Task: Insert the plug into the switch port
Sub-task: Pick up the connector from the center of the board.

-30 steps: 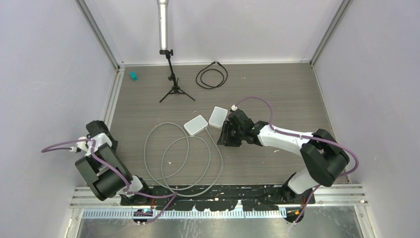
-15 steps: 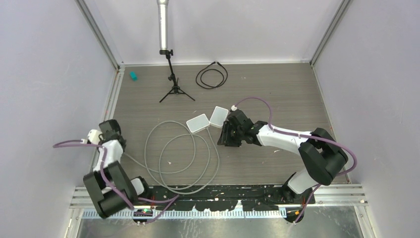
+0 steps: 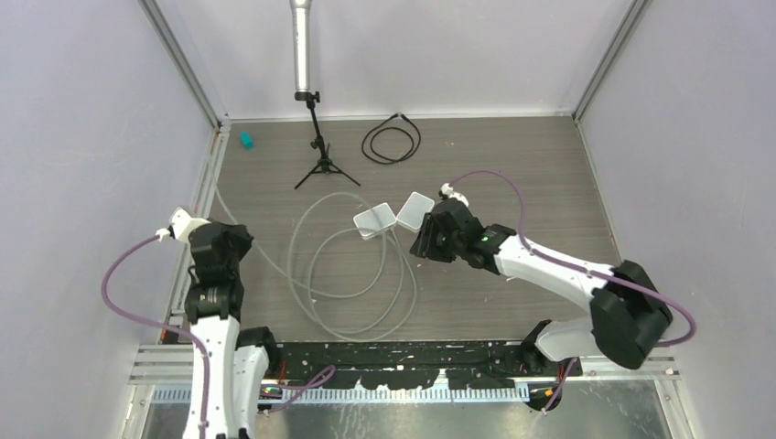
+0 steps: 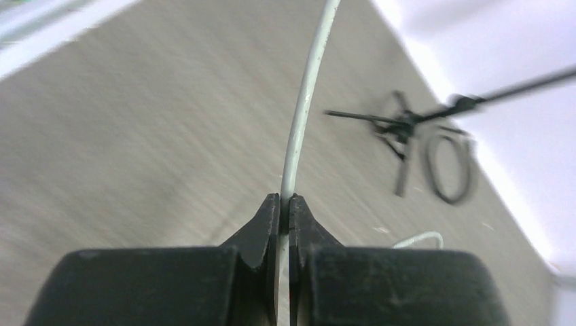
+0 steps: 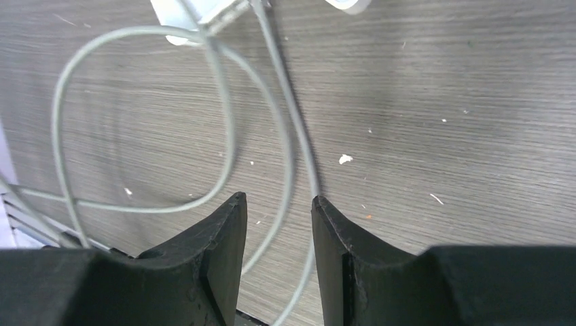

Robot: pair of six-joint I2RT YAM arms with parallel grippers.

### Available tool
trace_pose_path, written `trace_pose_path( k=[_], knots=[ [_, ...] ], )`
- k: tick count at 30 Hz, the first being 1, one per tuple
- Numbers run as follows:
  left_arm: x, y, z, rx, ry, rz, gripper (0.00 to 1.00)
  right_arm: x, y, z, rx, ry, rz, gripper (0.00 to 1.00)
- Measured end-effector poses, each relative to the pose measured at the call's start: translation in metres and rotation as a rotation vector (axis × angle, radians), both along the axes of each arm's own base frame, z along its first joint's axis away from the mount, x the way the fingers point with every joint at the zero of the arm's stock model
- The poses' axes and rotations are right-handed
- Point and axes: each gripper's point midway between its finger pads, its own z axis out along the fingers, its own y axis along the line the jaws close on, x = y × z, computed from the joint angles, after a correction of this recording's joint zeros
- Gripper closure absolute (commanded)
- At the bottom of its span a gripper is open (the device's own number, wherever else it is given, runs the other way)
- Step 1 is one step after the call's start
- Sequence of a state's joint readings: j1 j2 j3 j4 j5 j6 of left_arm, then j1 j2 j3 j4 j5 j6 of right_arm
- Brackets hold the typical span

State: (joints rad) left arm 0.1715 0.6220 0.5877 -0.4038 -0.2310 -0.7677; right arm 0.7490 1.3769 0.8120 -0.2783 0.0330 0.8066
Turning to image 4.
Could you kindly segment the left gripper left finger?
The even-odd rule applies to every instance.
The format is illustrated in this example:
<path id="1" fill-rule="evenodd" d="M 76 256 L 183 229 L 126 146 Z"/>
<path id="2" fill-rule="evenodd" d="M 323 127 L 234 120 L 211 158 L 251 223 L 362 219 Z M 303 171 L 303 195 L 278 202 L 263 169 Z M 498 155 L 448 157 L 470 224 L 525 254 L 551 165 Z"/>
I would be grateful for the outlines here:
<path id="1" fill-rule="evenodd" d="M 230 288 L 229 325 L 276 325 L 280 255 L 278 194 L 221 246 L 238 251 Z"/>

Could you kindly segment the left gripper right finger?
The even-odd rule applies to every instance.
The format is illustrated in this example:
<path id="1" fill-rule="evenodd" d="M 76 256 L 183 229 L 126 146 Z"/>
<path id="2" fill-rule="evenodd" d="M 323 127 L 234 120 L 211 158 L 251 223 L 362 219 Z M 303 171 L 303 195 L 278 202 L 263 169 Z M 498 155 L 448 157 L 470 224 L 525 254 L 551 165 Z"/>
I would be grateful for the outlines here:
<path id="1" fill-rule="evenodd" d="M 305 198 L 289 201 L 289 324 L 314 325 L 314 255 L 319 248 L 341 247 L 314 217 Z"/>

